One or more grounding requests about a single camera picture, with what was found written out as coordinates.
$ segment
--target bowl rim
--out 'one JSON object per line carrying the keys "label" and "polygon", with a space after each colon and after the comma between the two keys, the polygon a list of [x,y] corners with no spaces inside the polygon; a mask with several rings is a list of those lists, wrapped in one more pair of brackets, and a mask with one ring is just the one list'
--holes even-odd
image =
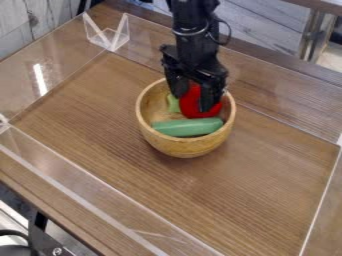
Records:
{"label": "bowl rim", "polygon": [[224,125],[219,128],[219,130],[216,130],[214,133],[207,134],[204,136],[196,137],[196,138],[178,138],[178,137],[172,137],[168,136],[160,132],[158,132],[151,125],[146,122],[143,115],[142,115],[142,110],[140,110],[140,105],[142,105],[142,101],[144,98],[144,95],[147,94],[147,92],[160,83],[166,82],[166,78],[159,79],[158,81],[155,81],[152,84],[150,84],[144,90],[142,91],[138,100],[136,100],[136,104],[135,104],[135,113],[136,113],[136,118],[138,121],[140,123],[140,125],[144,126],[144,128],[148,130],[150,133],[155,134],[158,137],[174,141],[174,142],[195,142],[195,141],[202,141],[203,139],[210,139],[211,137],[214,138],[222,131],[224,131],[226,129],[228,129],[234,123],[235,120],[235,115],[236,115],[236,103],[235,100],[230,94],[230,92],[224,92],[224,96],[228,97],[228,101],[230,101],[230,118],[227,120],[227,122],[224,123]]}

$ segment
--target wooden bowl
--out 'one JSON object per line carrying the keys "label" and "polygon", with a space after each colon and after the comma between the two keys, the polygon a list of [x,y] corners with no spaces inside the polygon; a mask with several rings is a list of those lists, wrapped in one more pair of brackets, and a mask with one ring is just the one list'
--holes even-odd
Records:
{"label": "wooden bowl", "polygon": [[167,95],[170,94],[166,79],[152,83],[142,92],[136,101],[136,117],[144,139],[164,154],[179,158],[203,156],[216,149],[227,139],[235,120],[236,105],[230,93],[222,98],[220,118],[223,127],[202,137],[175,138],[158,132],[151,123],[174,119],[184,119],[178,113],[168,113]]}

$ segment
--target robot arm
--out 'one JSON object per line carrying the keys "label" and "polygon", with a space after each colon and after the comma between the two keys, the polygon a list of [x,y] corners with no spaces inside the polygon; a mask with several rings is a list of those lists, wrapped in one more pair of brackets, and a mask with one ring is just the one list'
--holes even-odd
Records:
{"label": "robot arm", "polygon": [[219,45],[227,43],[219,42],[223,21],[214,13],[220,3],[219,0],[167,0],[167,4],[176,37],[176,45],[160,47],[167,82],[176,98],[187,93],[191,82],[200,86],[198,109],[204,113],[220,101],[228,76],[216,59]]}

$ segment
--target wood grain surface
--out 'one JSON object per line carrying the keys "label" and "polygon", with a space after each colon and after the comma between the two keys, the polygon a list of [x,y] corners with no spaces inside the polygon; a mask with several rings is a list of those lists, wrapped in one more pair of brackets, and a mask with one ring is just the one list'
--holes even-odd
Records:
{"label": "wood grain surface", "polygon": [[[119,22],[119,12],[104,5],[92,15],[102,26]],[[231,138],[212,154],[176,160],[158,153],[140,135],[134,106],[143,88],[162,77],[155,71],[160,69],[158,47],[171,37],[167,29],[150,27],[147,33],[147,24],[140,25],[131,52],[123,48],[119,54],[152,69],[103,54],[15,125],[224,255],[297,255],[338,147],[239,105]],[[142,35],[152,48],[136,41]],[[339,113],[335,87],[234,51],[223,52],[222,60],[231,69],[231,91],[240,103],[334,139],[337,128],[323,133],[323,122],[333,107]],[[327,98],[335,105],[326,105]],[[118,230],[0,157],[1,181],[92,247],[106,255],[144,255],[135,245],[124,252],[128,242]],[[68,171],[43,157],[36,161],[51,173]],[[84,185],[84,191],[107,214],[118,211],[115,199],[102,196],[100,190],[87,194],[92,184]]]}
{"label": "wood grain surface", "polygon": [[[106,5],[91,14],[102,27],[115,27],[114,18],[120,19],[120,12]],[[171,31],[135,17],[130,29],[130,45],[118,54],[162,71],[159,46],[174,42]],[[342,131],[339,87],[226,48],[220,60],[230,69],[230,91],[240,104],[335,143]]]}
{"label": "wood grain surface", "polygon": [[163,156],[134,111],[160,76],[104,54],[15,124],[224,255],[294,255],[337,147],[240,106],[231,139],[212,154]]}

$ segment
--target wooden table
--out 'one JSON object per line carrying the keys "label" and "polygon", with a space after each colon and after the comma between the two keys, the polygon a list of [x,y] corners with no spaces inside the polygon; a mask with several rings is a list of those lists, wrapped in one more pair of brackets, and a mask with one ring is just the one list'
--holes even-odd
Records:
{"label": "wooden table", "polygon": [[314,10],[331,13],[337,16],[342,15],[342,1],[341,0],[283,0],[289,3],[302,5]]}
{"label": "wooden table", "polygon": [[[102,27],[119,22],[120,12],[108,5],[98,6],[91,14]],[[81,26],[75,20],[63,30],[77,36]],[[342,128],[341,88],[222,49],[220,59],[231,71],[230,90],[239,103],[232,135],[206,157],[172,159],[144,142],[134,112],[142,89],[163,76],[158,47],[172,41],[172,35],[135,17],[130,26],[131,42],[118,54],[98,56],[12,119],[12,125],[60,155],[51,156],[47,148],[23,137],[23,145],[15,146],[31,162],[17,163],[3,151],[1,181],[104,255],[151,255],[115,220],[127,223],[130,219],[130,229],[150,234],[148,241],[158,244],[163,234],[154,220],[139,221],[142,215],[112,196],[112,188],[223,255],[297,255],[339,154],[334,143]],[[61,36],[63,30],[55,33]],[[39,44],[48,45],[55,37],[49,35]],[[31,51],[15,55],[3,70],[37,54]],[[84,51],[76,50],[72,60],[83,56]],[[0,77],[7,79],[7,73],[0,70]],[[8,106],[16,109],[15,99],[1,111]],[[15,147],[12,139],[3,136],[1,144]],[[163,239],[168,254],[183,255],[176,250],[182,251],[182,242]],[[315,253],[326,244],[310,243],[315,248],[310,255],[325,255]]]}

